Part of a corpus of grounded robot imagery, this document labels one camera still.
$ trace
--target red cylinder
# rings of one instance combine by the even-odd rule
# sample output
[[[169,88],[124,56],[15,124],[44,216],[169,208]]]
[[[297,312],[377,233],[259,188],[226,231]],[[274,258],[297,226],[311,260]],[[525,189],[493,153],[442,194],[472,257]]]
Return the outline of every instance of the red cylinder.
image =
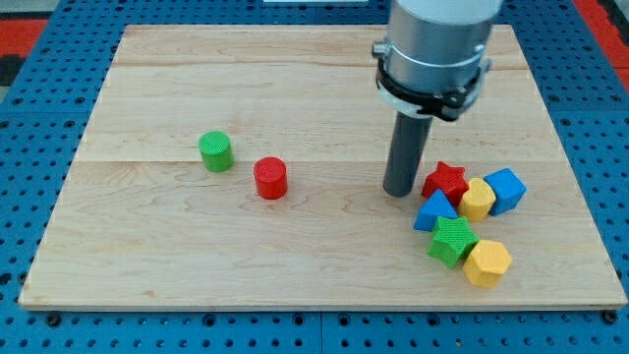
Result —
[[[268,200],[284,197],[288,190],[286,165],[281,159],[268,156],[254,165],[257,193]]]

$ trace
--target green cylinder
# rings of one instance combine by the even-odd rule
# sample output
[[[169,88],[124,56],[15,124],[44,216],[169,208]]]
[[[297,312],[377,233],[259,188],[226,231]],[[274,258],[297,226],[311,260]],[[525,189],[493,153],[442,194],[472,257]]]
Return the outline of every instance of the green cylinder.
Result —
[[[209,132],[199,139],[200,156],[207,170],[223,172],[234,164],[229,137],[223,132]]]

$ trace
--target red surface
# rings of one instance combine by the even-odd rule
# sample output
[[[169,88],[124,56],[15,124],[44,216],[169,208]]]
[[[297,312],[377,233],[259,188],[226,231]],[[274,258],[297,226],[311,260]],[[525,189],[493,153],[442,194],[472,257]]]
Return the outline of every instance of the red surface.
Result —
[[[453,206],[458,206],[463,194],[468,190],[468,183],[465,182],[464,174],[465,167],[453,167],[439,161],[436,170],[426,178],[422,196],[430,198],[434,191],[440,189]]]
[[[254,166],[257,193],[268,200],[284,197],[288,190],[286,165],[273,156],[265,157]]]
[[[597,39],[611,66],[629,90],[629,47],[620,37],[620,31],[609,20],[607,10],[597,0],[574,0],[586,24]]]
[[[48,20],[0,20],[0,57],[27,58]]]

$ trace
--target gray cylinder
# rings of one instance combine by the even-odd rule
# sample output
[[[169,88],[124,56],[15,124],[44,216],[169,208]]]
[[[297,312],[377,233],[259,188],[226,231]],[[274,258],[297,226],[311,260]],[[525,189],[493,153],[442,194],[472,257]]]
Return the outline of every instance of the gray cylinder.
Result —
[[[502,0],[392,0],[384,71],[399,85],[440,94],[478,72]]]

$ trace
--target yellow hexagonal block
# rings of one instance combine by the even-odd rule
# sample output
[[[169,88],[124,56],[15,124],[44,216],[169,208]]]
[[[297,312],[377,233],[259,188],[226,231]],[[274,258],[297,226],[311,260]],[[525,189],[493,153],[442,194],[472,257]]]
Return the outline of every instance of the yellow hexagonal block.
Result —
[[[472,178],[468,185],[470,188],[463,194],[457,212],[469,222],[484,220],[495,203],[495,193],[482,178]]]
[[[463,264],[463,272],[476,286],[491,288],[509,269],[513,259],[501,242],[481,240]]]

